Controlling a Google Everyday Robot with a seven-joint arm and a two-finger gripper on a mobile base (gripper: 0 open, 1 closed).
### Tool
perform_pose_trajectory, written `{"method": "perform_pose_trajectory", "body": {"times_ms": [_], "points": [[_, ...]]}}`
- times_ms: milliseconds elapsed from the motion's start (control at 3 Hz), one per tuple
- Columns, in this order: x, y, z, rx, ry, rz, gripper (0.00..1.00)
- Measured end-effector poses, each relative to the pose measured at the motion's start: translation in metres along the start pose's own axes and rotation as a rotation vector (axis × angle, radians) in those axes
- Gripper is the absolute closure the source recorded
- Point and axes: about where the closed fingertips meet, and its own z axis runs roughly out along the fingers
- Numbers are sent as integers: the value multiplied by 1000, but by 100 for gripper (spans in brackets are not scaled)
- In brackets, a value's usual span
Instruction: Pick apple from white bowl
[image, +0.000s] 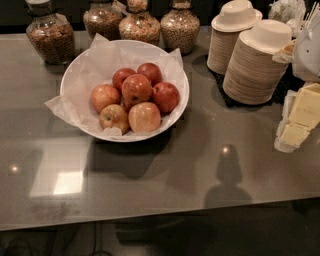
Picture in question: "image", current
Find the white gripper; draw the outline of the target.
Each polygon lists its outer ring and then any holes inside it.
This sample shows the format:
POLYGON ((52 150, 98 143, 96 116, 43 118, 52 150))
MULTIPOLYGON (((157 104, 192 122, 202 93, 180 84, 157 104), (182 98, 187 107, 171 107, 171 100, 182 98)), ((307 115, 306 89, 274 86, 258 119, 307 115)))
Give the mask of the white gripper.
MULTIPOLYGON (((303 81, 320 82, 320 13, 306 24, 296 43, 295 40, 290 41, 272 56, 272 60, 282 64, 292 62, 296 77, 303 81)), ((284 153, 294 152, 319 123, 320 84, 305 83, 297 92, 289 90, 274 147, 284 153)))

